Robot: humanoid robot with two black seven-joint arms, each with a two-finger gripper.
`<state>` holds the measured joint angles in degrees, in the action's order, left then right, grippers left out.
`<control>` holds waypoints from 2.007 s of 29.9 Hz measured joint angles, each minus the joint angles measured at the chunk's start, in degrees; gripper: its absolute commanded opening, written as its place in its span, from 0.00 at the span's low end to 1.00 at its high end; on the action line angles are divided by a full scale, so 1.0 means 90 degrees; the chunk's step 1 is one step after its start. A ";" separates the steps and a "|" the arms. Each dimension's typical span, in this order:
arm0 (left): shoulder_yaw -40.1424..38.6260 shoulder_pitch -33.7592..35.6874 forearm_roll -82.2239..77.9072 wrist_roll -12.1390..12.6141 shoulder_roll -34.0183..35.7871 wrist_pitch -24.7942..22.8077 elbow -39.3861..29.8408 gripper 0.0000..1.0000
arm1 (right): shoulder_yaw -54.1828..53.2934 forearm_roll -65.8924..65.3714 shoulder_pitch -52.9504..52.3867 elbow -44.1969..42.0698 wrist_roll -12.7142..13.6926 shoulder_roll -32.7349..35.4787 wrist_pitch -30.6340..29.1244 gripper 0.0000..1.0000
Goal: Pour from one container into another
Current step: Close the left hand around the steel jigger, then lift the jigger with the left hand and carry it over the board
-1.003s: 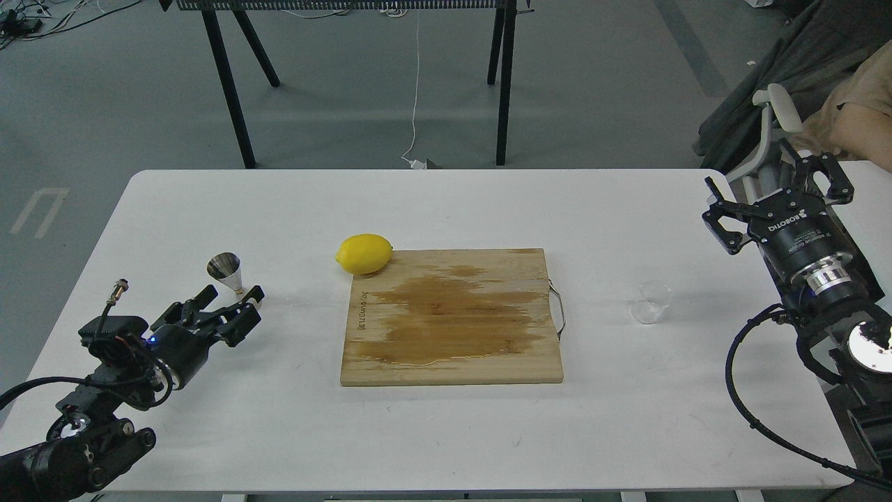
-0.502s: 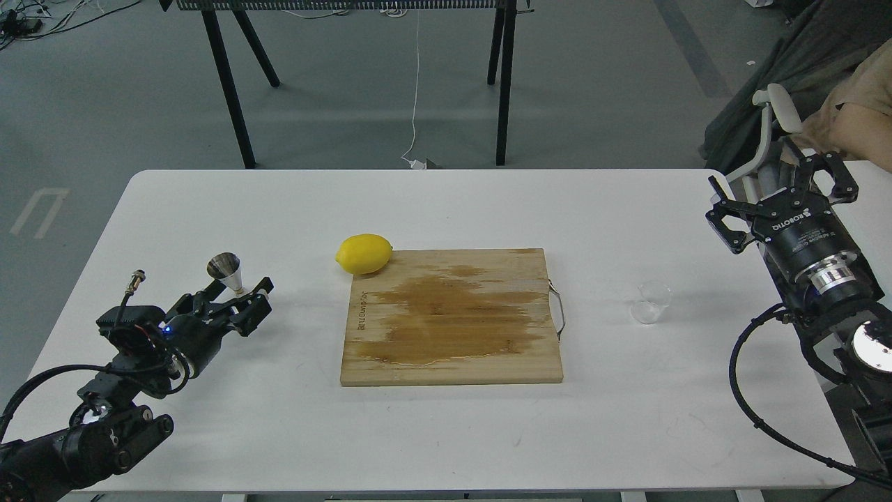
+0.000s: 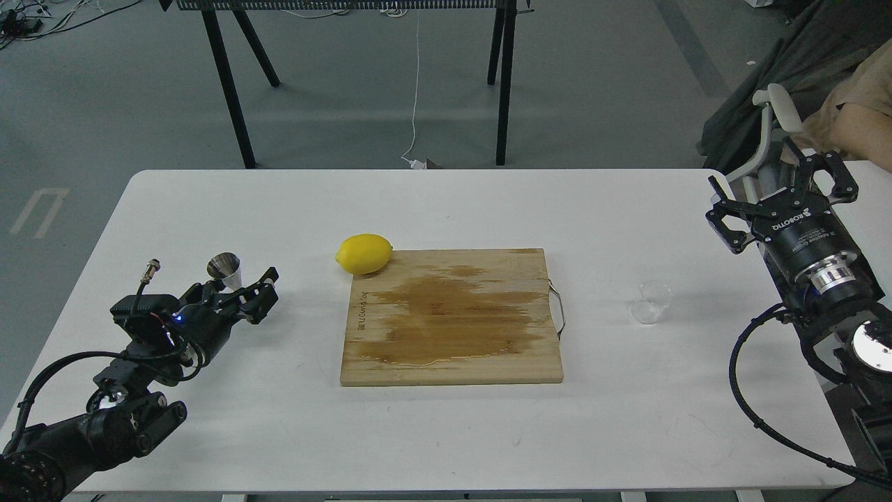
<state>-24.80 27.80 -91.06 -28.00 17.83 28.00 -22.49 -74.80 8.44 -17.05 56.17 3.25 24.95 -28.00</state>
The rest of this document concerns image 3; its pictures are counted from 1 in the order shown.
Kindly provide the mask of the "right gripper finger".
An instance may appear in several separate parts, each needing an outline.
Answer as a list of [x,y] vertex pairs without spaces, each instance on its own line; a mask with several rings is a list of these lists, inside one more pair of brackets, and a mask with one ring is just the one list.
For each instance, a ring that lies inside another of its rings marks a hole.
[[849,204],[857,200],[859,187],[837,152],[829,151],[806,156],[792,137],[786,137],[783,145],[796,159],[790,187],[794,202],[800,204],[805,200],[806,194],[812,190],[815,172],[820,171],[826,172],[833,181],[829,192],[830,204]]
[[742,253],[754,241],[754,235],[749,231],[733,231],[726,225],[724,219],[726,217],[734,217],[744,220],[744,222],[751,225],[756,218],[767,218],[767,209],[759,206],[759,204],[739,202],[729,198],[716,176],[709,176],[708,181],[714,189],[714,196],[717,198],[716,202],[712,204],[712,208],[705,213],[705,219],[718,237],[722,239],[726,247],[729,248],[729,251]]

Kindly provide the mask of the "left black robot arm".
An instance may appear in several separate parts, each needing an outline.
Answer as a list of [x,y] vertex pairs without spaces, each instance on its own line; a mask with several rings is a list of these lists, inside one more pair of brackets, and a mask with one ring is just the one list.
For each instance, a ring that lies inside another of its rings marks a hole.
[[[229,341],[233,325],[259,324],[278,299],[276,268],[243,286],[232,254],[211,260],[210,279],[178,298],[146,293],[159,269],[160,262],[150,260],[137,292],[111,308],[115,324],[130,337],[124,350],[61,357],[26,388],[2,452],[3,501],[61,501],[94,473],[147,457],[187,420],[184,402],[171,402],[150,385],[174,387],[197,377]],[[85,412],[53,425],[29,425],[49,379],[95,357],[108,358],[109,365],[93,378],[96,390]]]

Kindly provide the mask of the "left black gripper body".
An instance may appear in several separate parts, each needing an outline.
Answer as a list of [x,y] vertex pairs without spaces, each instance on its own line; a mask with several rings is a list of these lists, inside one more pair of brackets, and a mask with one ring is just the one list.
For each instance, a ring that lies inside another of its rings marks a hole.
[[229,341],[239,313],[235,304],[215,309],[201,303],[184,304],[174,296],[165,296],[164,308],[174,332],[194,345],[204,363],[213,361]]

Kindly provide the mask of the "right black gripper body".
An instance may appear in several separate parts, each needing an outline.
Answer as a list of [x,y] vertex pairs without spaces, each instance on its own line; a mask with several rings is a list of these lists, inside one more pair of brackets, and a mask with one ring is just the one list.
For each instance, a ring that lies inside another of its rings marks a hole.
[[806,270],[829,257],[841,255],[850,264],[861,255],[821,192],[784,188],[759,206],[767,213],[755,216],[753,235],[789,283],[800,282]]

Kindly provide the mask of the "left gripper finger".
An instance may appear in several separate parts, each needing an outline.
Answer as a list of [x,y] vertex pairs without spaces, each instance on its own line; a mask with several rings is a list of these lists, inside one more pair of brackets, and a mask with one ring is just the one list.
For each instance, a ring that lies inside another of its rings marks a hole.
[[223,298],[223,315],[227,319],[260,324],[279,299],[275,283],[279,279],[276,266],[268,267],[258,282],[236,289]]
[[180,310],[188,305],[198,305],[211,311],[220,311],[237,305],[237,296],[222,280],[209,280],[203,284],[195,283],[181,296]]

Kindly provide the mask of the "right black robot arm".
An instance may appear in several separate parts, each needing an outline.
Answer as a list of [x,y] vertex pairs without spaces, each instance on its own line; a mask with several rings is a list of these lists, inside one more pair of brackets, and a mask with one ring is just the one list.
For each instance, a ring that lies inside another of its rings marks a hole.
[[[789,182],[755,203],[727,197],[714,177],[716,201],[705,219],[733,254],[758,243],[780,304],[752,319],[735,342],[729,363],[732,394],[755,429],[832,469],[890,489],[890,310],[866,255],[834,211],[854,202],[859,188],[835,152],[796,158]],[[738,359],[746,340],[771,319],[789,324],[803,358],[823,379],[847,386],[860,398],[852,416],[878,471],[842,464],[802,447],[774,428],[746,402],[738,382]]]

